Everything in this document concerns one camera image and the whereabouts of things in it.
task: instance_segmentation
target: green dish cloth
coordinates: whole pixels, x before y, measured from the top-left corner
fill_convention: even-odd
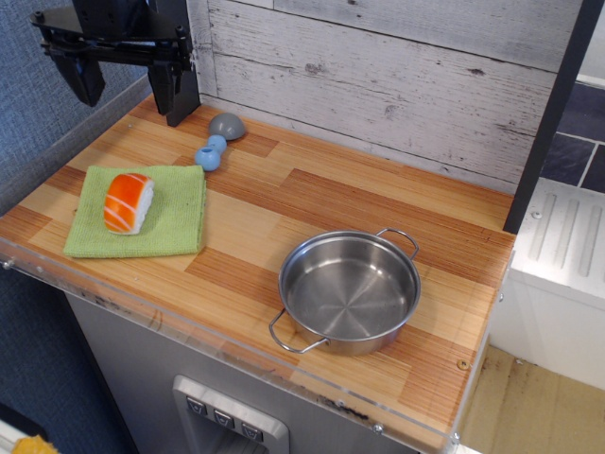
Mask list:
[[[153,202],[139,234],[113,234],[103,218],[105,195],[113,178],[130,172],[147,175],[155,182]],[[205,196],[201,166],[90,166],[63,252],[80,258],[197,253],[201,248]]]

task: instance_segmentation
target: white wood panel wall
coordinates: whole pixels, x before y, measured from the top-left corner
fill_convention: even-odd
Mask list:
[[[446,3],[189,0],[202,102],[512,193],[581,2]]]

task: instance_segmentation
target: blue toy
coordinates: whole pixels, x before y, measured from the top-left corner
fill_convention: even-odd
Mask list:
[[[227,149],[227,140],[222,135],[211,135],[208,143],[196,153],[196,164],[201,166],[205,172],[217,170],[220,166],[220,157]]]

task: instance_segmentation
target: wooden countertop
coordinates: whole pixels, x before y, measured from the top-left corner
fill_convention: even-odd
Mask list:
[[[175,333],[202,342],[201,328],[220,333],[231,346],[250,348],[244,358],[251,366],[324,397],[322,405],[439,450],[431,434],[456,429],[473,371],[459,362],[475,361],[510,259],[514,236],[501,230],[510,196],[245,120],[247,135],[230,142],[221,167],[206,174],[201,253],[63,255],[88,166],[192,165],[217,113],[200,107],[174,129],[147,99],[0,219],[8,240],[0,253],[17,260],[33,253],[45,260],[45,280],[87,288],[98,301],[128,306],[115,291],[133,295],[145,303],[130,304],[129,313],[152,322],[160,314]],[[414,260],[421,300],[396,342],[355,358],[279,347],[268,323],[283,307],[277,276],[287,254],[324,231],[384,227],[408,232],[421,247]],[[388,239],[410,252],[397,235]],[[305,345],[285,319],[277,332]]]

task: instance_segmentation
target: screw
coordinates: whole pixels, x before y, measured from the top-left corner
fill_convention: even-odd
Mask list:
[[[471,368],[471,364],[466,359],[459,359],[457,366],[461,371],[468,371]]]

